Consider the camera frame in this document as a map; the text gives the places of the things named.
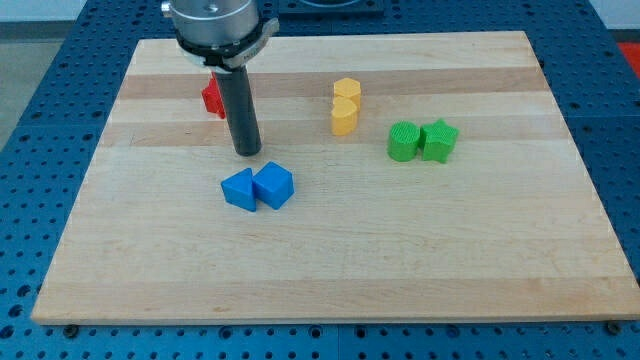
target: red object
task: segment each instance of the red object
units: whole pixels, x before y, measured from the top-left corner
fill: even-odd
[[[636,76],[640,78],[640,43],[619,43],[618,46],[636,72]]]
[[[222,98],[220,97],[218,81],[213,73],[211,74],[211,80],[209,80],[209,86],[202,89],[202,100],[204,100],[204,106],[208,112],[218,114],[221,119],[227,117],[227,114],[224,112]]]

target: green star block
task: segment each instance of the green star block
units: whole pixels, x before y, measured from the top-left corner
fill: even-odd
[[[422,125],[418,145],[423,149],[422,160],[446,163],[447,157],[456,146],[458,129],[447,125],[443,119],[433,124]]]
[[[395,161],[409,161],[418,152],[420,129],[409,121],[400,121],[391,127],[387,153]]]

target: wood grain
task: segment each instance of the wood grain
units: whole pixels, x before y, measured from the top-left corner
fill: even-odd
[[[640,316],[638,284],[523,33],[277,38],[250,65],[265,147],[242,158],[204,110],[207,73],[174,40],[139,43],[36,321]],[[362,110],[356,131],[335,137],[331,84],[345,75],[362,82]],[[446,165],[386,156],[395,121],[439,117],[461,130]],[[283,208],[224,202],[220,181],[270,160],[294,174]]]

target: blue cube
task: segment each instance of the blue cube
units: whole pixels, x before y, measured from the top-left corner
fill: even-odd
[[[222,185],[224,199],[229,204],[245,210],[256,211],[252,177],[253,171],[251,168],[246,168],[222,181],[220,185]]]
[[[253,189],[258,199],[278,210],[294,193],[293,175],[270,161],[253,177]]]

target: perforated metal table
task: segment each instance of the perforated metal table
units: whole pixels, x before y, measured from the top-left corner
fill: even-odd
[[[159,1],[88,0],[0,154],[0,359],[640,358],[640,322],[40,327],[29,320],[133,49]],[[262,1],[265,16],[278,3]],[[587,0],[387,0],[383,16],[282,18],[280,35],[525,30],[640,276],[640,84]]]

